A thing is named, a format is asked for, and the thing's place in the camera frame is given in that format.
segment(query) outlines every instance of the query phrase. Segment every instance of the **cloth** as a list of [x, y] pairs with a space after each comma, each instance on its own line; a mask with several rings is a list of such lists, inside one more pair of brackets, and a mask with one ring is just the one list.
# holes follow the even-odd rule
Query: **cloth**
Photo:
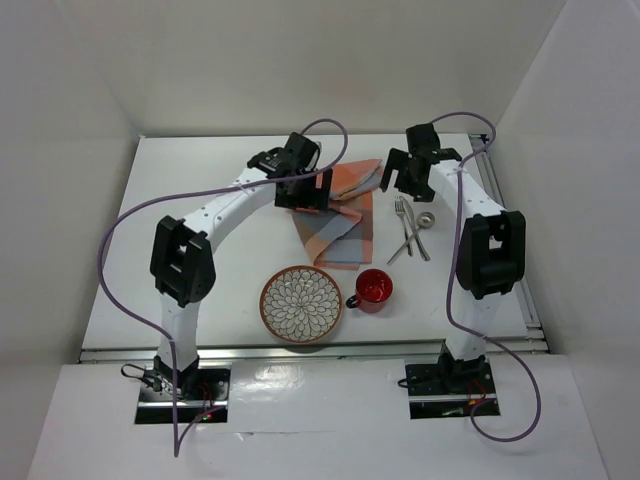
[[333, 168], [329, 210], [293, 212], [300, 240], [316, 267], [357, 270], [373, 257], [373, 190], [382, 179], [382, 160]]

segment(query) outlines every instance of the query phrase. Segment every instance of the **leaf pattern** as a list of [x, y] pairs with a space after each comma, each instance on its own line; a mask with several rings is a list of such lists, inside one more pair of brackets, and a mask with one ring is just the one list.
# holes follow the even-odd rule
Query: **leaf pattern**
[[340, 318], [334, 283], [316, 270], [289, 270], [265, 289], [262, 317], [279, 337], [310, 342], [331, 330]]

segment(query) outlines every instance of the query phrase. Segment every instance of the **silverware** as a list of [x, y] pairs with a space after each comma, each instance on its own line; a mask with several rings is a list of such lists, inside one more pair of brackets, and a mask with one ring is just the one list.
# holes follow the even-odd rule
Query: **silverware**
[[[393, 206], [396, 210], [396, 215], [398, 215], [398, 218], [402, 223], [402, 229], [404, 230], [404, 239], [407, 240], [409, 238], [409, 234], [407, 233], [407, 226], [404, 223], [404, 217], [406, 217], [406, 213], [404, 211], [404, 205], [402, 204], [402, 200], [396, 197], [395, 201], [393, 202]], [[411, 248], [411, 243], [407, 244], [407, 253], [409, 254], [410, 257], [413, 257], [413, 249]]]
[[[433, 213], [431, 212], [422, 212], [420, 215], [418, 215], [417, 218], [417, 225], [418, 225], [418, 230], [416, 230], [416, 232], [414, 232], [402, 245], [400, 245], [400, 248], [398, 250], [396, 250], [396, 253], [393, 254], [393, 256], [389, 259], [389, 261], [387, 262], [387, 265], [391, 265], [391, 263], [398, 258], [398, 255], [400, 255], [400, 253], [402, 253], [402, 249], [409, 243], [411, 243], [413, 241], [414, 238], [418, 237], [418, 233], [420, 232], [420, 230], [427, 230], [431, 227], [433, 227], [433, 224], [436, 221], [436, 217], [433, 215]], [[427, 260], [429, 261], [431, 260], [431, 257], [429, 257], [429, 254], [427, 253]]]
[[[416, 233], [418, 231], [418, 228], [416, 227], [416, 222], [414, 220], [413, 209], [411, 208], [411, 205], [409, 205], [409, 202], [407, 201], [406, 198], [402, 196], [398, 196], [397, 198], [399, 198], [402, 201], [402, 205], [404, 206], [404, 211], [407, 214], [407, 218], [409, 219], [409, 228], [411, 228], [411, 231], [413, 233]], [[420, 240], [420, 237], [416, 237], [416, 244], [418, 245], [418, 251], [420, 251], [420, 256], [422, 257], [422, 259], [425, 262], [428, 262], [429, 254], [425, 250], [424, 245], [422, 244], [422, 240]]]

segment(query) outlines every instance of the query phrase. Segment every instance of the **wall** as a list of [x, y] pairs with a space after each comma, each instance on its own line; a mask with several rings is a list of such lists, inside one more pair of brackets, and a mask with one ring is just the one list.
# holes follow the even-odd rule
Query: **wall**
[[17, 480], [79, 352], [135, 139], [53, 1], [0, 2], [0, 65], [0, 478]]
[[569, 355], [612, 480], [640, 471], [640, 1], [569, 0], [499, 124], [545, 330]]
[[[142, 133], [497, 121], [564, 0], [59, 0]], [[480, 128], [466, 120], [448, 130]]]

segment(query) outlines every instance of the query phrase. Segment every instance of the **plate rim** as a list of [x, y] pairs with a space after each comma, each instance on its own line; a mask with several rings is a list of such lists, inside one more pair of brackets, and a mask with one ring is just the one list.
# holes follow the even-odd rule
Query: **plate rim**
[[[331, 328], [329, 328], [329, 330], [327, 330], [326, 332], [324, 332], [322, 335], [320, 335], [319, 337], [316, 337], [312, 340], [291, 340], [289, 338], [285, 338], [283, 336], [281, 336], [279, 333], [277, 333], [273, 328], [271, 328], [271, 325], [269, 324], [269, 322], [267, 322], [267, 320], [265, 319], [265, 312], [264, 309], [262, 307], [263, 303], [264, 303], [264, 297], [267, 294], [267, 287], [269, 285], [271, 285], [273, 283], [273, 281], [278, 278], [279, 276], [291, 271], [291, 270], [313, 270], [315, 272], [318, 272], [319, 274], [321, 274], [322, 276], [326, 277], [327, 280], [329, 280], [332, 284], [333, 287], [336, 289], [336, 292], [338, 293], [338, 306], [339, 306], [339, 310], [338, 310], [338, 317], [336, 318], [336, 321], [333, 322], [333, 325], [331, 326]], [[260, 318], [262, 318], [262, 323], [264, 323], [264, 326], [267, 327], [267, 329], [273, 334], [275, 335], [277, 338], [284, 340], [285, 342], [290, 342], [290, 343], [298, 343], [298, 344], [306, 344], [306, 343], [314, 343], [317, 342], [318, 340], [320, 340], [321, 338], [329, 335], [329, 333], [331, 333], [333, 331], [334, 328], [336, 328], [336, 325], [338, 325], [338, 323], [340, 322], [340, 320], [342, 319], [342, 311], [343, 311], [343, 305], [342, 305], [342, 293], [340, 292], [340, 287], [338, 287], [338, 284], [336, 283], [336, 281], [333, 279], [333, 277], [331, 275], [329, 275], [327, 272], [325, 272], [324, 270], [318, 268], [318, 267], [314, 267], [311, 265], [293, 265], [291, 267], [287, 267], [287, 268], [283, 268], [282, 270], [279, 270], [278, 272], [274, 273], [269, 280], [267, 280], [264, 284], [264, 287], [262, 287], [262, 293], [260, 294], [260, 300], [259, 300], [259, 304], [258, 307], [260, 309]]]

